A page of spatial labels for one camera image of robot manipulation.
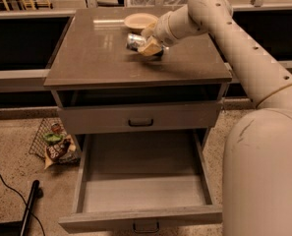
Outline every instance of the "cable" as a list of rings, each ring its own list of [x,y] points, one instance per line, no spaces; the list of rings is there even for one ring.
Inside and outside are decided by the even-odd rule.
[[[16,194],[18,194],[20,196],[20,198],[23,200],[27,210],[29,211],[29,213],[31,214],[32,217],[34,217],[36,219],[36,221],[39,223],[39,226],[41,228],[41,231],[43,233],[43,236],[45,236],[45,231],[44,231],[44,228],[43,228],[43,225],[41,224],[40,220],[38,219],[38,217],[36,217],[32,212],[31,210],[29,209],[29,206],[25,200],[25,198],[22,196],[22,194],[20,192],[18,192],[16,189],[10,187],[9,185],[6,184],[6,182],[4,181],[2,175],[0,174],[0,180],[1,182],[4,184],[4,186],[6,186],[8,189],[10,189],[11,191],[15,192]]]

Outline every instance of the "wooden tabletop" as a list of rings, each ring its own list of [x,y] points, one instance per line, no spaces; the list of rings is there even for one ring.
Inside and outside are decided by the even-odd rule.
[[[134,13],[163,15],[170,8],[94,8],[77,11],[45,81],[49,89],[152,87],[229,82],[208,34],[188,37],[161,57],[126,48]]]

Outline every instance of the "desk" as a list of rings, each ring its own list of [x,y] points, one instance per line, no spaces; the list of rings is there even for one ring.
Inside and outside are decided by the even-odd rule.
[[[126,49],[126,16],[168,8],[77,11],[44,86],[83,152],[70,233],[221,222],[203,148],[231,81],[209,36],[162,57]]]

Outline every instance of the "concrete floor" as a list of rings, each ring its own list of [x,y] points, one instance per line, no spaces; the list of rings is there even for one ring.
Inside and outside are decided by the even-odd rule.
[[[245,114],[253,111],[248,100],[225,101],[216,126],[211,130],[204,156],[211,188],[218,204],[222,203],[222,156],[224,143],[232,126]],[[29,154],[29,149],[42,117],[55,116],[56,109],[26,109],[0,111],[0,172],[6,183],[20,191],[27,199],[33,180],[40,181],[44,196],[37,200],[34,213],[41,220],[46,235],[69,235],[57,223],[58,218],[71,213],[78,166],[53,165],[44,170],[44,163]],[[0,222],[22,219],[24,205],[17,194],[6,189],[0,181]],[[30,225],[30,236],[42,235],[37,222]],[[129,231],[77,234],[79,236],[133,235]],[[188,226],[161,229],[155,235],[222,235],[221,225]]]

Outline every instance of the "closed drawer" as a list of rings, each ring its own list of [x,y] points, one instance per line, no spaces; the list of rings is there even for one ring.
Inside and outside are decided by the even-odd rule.
[[[215,125],[217,101],[175,104],[69,107],[58,114],[70,134],[207,128]]]
[[[87,135],[69,233],[220,223],[193,131]]]

